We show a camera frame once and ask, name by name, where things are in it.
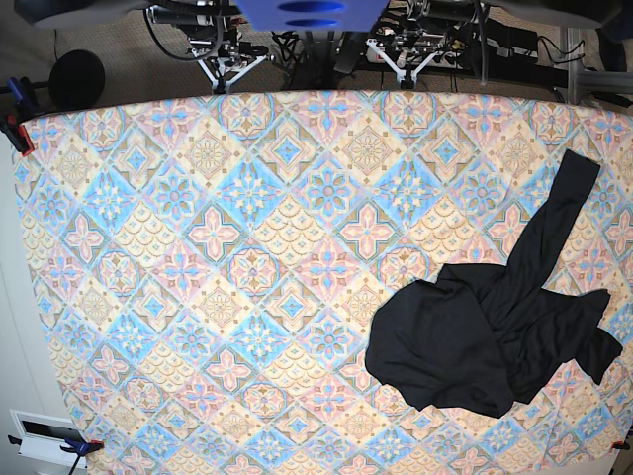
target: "diamond tile pattern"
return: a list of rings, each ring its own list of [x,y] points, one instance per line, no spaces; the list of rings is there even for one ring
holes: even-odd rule
[[[89,473],[509,474],[606,455],[633,415],[625,116],[352,91],[130,105],[26,124],[18,207]],[[503,263],[564,150],[602,164],[548,288],[611,293],[625,345],[501,420],[422,412],[365,370],[376,309],[445,262]]]

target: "black round object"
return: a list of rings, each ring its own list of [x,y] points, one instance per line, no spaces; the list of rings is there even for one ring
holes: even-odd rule
[[[48,92],[60,111],[90,109],[106,85],[106,70],[93,52],[76,49],[62,56],[52,67]]]

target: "clamp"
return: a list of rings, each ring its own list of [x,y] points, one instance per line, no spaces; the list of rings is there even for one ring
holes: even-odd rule
[[[415,84],[417,84],[417,75],[420,74],[421,71],[425,69],[437,55],[437,51],[432,52],[424,59],[423,62],[419,64],[416,69],[411,71],[410,69],[400,69],[392,61],[392,59],[382,49],[378,47],[378,41],[374,39],[369,39],[367,40],[366,44],[396,74],[396,80],[400,83],[402,89],[413,89],[415,87]]]
[[[68,475],[72,475],[72,472],[75,471],[77,463],[79,463],[81,457],[85,457],[89,453],[96,452],[97,450],[101,450],[104,447],[103,442],[97,440],[90,440],[89,442],[85,442],[82,440],[80,442],[77,442],[74,440],[70,440],[69,438],[65,438],[63,441],[70,446],[64,447],[63,445],[60,445],[59,448],[61,448],[61,450],[66,453],[75,453],[77,455],[77,459],[75,460],[75,463],[72,464],[72,468],[68,472]]]
[[[22,156],[27,156],[35,149],[27,133],[27,129],[23,125],[18,124],[18,120],[15,116],[3,116],[0,114],[0,132],[7,136],[11,145],[14,146]]]

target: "blue diamond motif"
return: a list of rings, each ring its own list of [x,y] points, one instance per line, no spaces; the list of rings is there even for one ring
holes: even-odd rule
[[[307,426],[308,425],[299,418],[294,419],[291,423],[288,424],[288,427],[294,430],[296,433],[301,432]]]
[[[444,142],[434,152],[445,165],[457,154],[457,150],[447,139],[444,139]]]
[[[160,312],[165,308],[163,304],[158,302],[154,297],[152,297],[149,302],[145,304],[145,309],[152,314],[153,317],[157,317]]]
[[[81,411],[78,407],[73,406],[72,409],[70,410],[70,415],[79,421],[81,417],[83,416],[83,411]]]
[[[128,157],[128,165],[131,166],[136,173],[138,173],[146,161],[147,158],[138,150],[135,150],[134,153]]]
[[[299,153],[299,149],[296,148],[289,140],[288,138],[285,138],[284,141],[277,147],[275,148],[275,153],[277,154],[277,156],[279,156],[282,160],[284,160],[285,164],[290,163],[291,161],[293,161],[293,158],[295,157],[295,155],[297,153]]]
[[[424,426],[426,426],[428,423],[430,423],[430,420],[425,417],[417,418],[415,421],[413,421],[413,425],[417,428],[424,428]]]
[[[175,428],[182,428],[187,423],[187,421],[182,419],[177,414],[174,414],[169,421],[173,424]]]
[[[15,175],[16,175],[16,178],[20,180],[20,183],[24,183],[24,181],[27,179],[27,176],[29,176],[29,170],[27,169],[26,166],[20,163],[20,165],[18,166],[18,169],[15,172]]]
[[[50,310],[50,307],[52,307],[52,303],[49,302],[45,297],[42,297],[40,299],[40,302],[38,303],[38,307],[40,307],[40,309],[47,314],[48,311]]]
[[[525,411],[525,415],[528,418],[532,419],[533,417],[535,417],[538,414],[538,412],[539,412],[539,409],[537,407],[533,407],[533,408],[530,408],[527,411]]]
[[[297,312],[299,312],[304,306],[297,302],[291,295],[286,299],[286,302],[284,302],[283,305],[280,305],[280,307],[291,319],[293,319]]]

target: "pink flower motif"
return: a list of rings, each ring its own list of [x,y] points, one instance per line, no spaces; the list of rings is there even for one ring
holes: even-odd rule
[[[379,221],[376,208],[366,204],[358,212],[358,222],[347,223],[340,233],[345,239],[356,243],[358,255],[369,260],[378,253],[378,244],[389,241],[394,235],[394,229]]]
[[[239,238],[239,231],[234,225],[226,224],[222,215],[214,207],[204,214],[202,223],[194,225],[189,232],[189,239],[201,245],[205,255],[219,261],[225,255],[225,247]]]
[[[279,279],[278,265],[265,250],[248,247],[236,253],[228,265],[230,281],[248,295],[263,295]]]
[[[460,470],[459,473],[461,475],[471,475],[477,467],[481,467],[486,464],[486,462],[486,458],[480,457],[477,448],[473,447],[468,449],[464,458],[458,458],[453,461],[451,465],[457,470]]]
[[[207,372],[214,378],[222,380],[223,387],[228,391],[234,391],[238,387],[238,379],[246,379],[250,369],[245,364],[235,361],[235,355],[228,349],[223,349],[217,362],[212,362]]]
[[[203,421],[210,421],[211,416],[226,400],[226,396],[207,382],[202,374],[191,378],[176,398],[185,408],[193,412]]]
[[[101,233],[90,228],[88,219],[84,214],[79,213],[75,218],[74,230],[65,236],[64,242],[69,247],[76,247],[79,257],[88,263],[93,258],[92,249],[99,247],[103,243],[103,239]]]
[[[398,290],[416,279],[425,278],[431,271],[432,262],[418,248],[404,245],[396,247],[380,262],[380,280]]]
[[[367,459],[362,455],[356,455],[351,465],[346,465],[338,470],[342,475],[373,475],[378,473],[378,468],[367,465]]]
[[[464,247],[455,252],[450,262],[457,263],[478,263],[478,264],[500,264],[498,253],[485,242],[481,236],[474,236]]]
[[[29,121],[27,129],[38,161],[44,164],[48,164],[54,157],[55,149],[68,133],[68,126],[61,115]]]
[[[272,98],[268,94],[225,96],[218,107],[223,126],[241,140],[259,137],[274,117]]]
[[[620,213],[617,222],[612,224],[605,234],[615,255],[622,256],[633,242],[633,217],[629,210]]]
[[[329,374],[316,381],[299,401],[318,418],[329,423],[351,407],[357,401],[357,396],[345,383]]]
[[[124,374],[129,368],[128,364],[122,359],[115,358],[112,349],[108,346],[101,347],[101,357],[92,361],[92,367],[105,373],[108,381],[114,385],[119,384],[119,381],[121,381],[120,374]]]
[[[235,458],[235,463],[227,465],[225,472],[228,475],[260,475],[264,473],[256,465],[251,465],[245,455],[238,455]]]
[[[575,360],[562,364],[547,385],[543,388],[547,396],[559,406],[563,400],[578,390],[585,382]]]
[[[154,461],[151,458],[146,458],[143,456],[138,447],[132,447],[132,449],[130,450],[130,455],[123,457],[123,463],[134,469],[139,475],[149,473],[155,465]]]
[[[69,302],[84,276],[77,259],[57,245],[40,273],[59,297]]]
[[[503,221],[495,222],[488,229],[488,234],[493,239],[501,241],[501,250],[508,256],[521,236],[525,223],[521,222],[521,209],[513,203],[508,206],[503,215]]]
[[[112,389],[92,369],[84,367],[70,389],[92,409],[99,410],[112,396]]]
[[[358,262],[333,239],[326,237],[297,267],[310,290],[331,300],[357,275]]]
[[[599,282],[613,266],[609,252],[604,247],[602,239],[595,239],[583,252],[569,264],[569,269],[581,286],[581,290],[588,292],[599,286]]]
[[[354,381],[354,385],[361,391],[369,389],[374,379],[365,369],[365,350],[361,350],[354,356],[354,361],[340,369],[340,374]]]
[[[609,111],[593,111],[585,120],[585,124],[604,156],[613,155],[614,149],[623,143],[630,130],[624,117]]]
[[[101,283],[117,296],[130,295],[139,280],[136,263],[120,250],[106,252],[101,257],[97,274]]]
[[[286,403],[281,390],[267,383],[249,386],[242,394],[242,401],[252,413],[264,420],[280,414]]]
[[[177,242],[152,272],[175,297],[188,302],[209,278],[211,267],[189,246]]]
[[[556,463],[561,463],[567,457],[568,453],[572,453],[578,448],[578,444],[574,442],[574,438],[570,433],[563,437],[561,443],[550,448],[549,452],[554,456]]]

